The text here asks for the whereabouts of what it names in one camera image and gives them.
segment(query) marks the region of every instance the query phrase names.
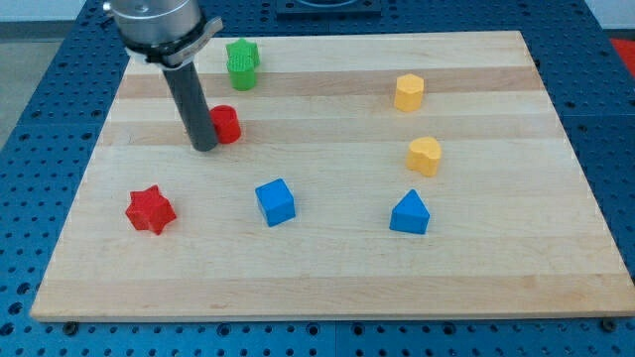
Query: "blue cube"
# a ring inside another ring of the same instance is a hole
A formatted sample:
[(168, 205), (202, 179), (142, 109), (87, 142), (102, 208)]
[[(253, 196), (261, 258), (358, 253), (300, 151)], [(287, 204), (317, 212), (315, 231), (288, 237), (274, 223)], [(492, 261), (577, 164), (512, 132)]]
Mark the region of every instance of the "blue cube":
[(296, 216), (294, 197), (281, 178), (257, 187), (256, 196), (258, 207), (270, 227)]
[(390, 229), (416, 234), (426, 234), (430, 213), (417, 192), (411, 189), (393, 208)]

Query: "blue table surface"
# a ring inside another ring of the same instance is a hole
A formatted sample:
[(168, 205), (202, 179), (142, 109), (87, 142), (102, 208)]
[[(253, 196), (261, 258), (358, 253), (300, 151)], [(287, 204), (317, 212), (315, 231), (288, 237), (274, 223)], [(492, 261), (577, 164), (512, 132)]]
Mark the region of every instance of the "blue table surface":
[[(520, 30), (635, 275), (634, 82), (582, 0), (381, 0), (379, 17), (278, 20), (276, 5), (201, 1), (227, 37)], [(0, 357), (635, 356), (633, 318), (36, 322), (29, 309), (128, 61), (105, 21), (88, 0), (0, 153)]]

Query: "yellow pentagon block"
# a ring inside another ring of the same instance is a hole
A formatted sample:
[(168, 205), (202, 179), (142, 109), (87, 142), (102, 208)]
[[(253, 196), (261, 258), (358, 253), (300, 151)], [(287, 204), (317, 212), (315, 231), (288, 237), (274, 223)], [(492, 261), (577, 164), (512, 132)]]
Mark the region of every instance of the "yellow pentagon block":
[(424, 99), (424, 79), (414, 74), (397, 77), (395, 108), (411, 112), (421, 107)]
[(413, 140), (408, 146), (406, 167), (429, 178), (437, 174), (442, 150), (437, 139), (425, 137)]

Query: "black cylinder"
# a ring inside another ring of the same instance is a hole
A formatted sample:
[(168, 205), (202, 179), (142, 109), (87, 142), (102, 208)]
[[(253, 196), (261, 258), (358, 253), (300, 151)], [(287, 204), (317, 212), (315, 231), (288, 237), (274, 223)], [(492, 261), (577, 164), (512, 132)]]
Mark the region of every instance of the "black cylinder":
[(193, 62), (177, 70), (164, 70), (163, 75), (186, 125), (191, 145), (201, 152), (213, 149), (218, 139)]

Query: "wooden board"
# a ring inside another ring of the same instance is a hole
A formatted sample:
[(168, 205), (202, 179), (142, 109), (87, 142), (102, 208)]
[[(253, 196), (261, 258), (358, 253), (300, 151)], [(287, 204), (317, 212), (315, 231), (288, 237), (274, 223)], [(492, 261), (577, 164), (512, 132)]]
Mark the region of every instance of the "wooden board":
[[(517, 32), (258, 38), (258, 86), (232, 90), (224, 45), (197, 56), (239, 142), (189, 145), (159, 71), (131, 63), (46, 272), (45, 321), (628, 315), (635, 289)], [(396, 77), (426, 79), (394, 109)], [(435, 136), (439, 174), (405, 168)], [(268, 228), (254, 188), (290, 185)], [(137, 232), (128, 192), (157, 183), (179, 218)], [(415, 188), (428, 234), (390, 231)]]

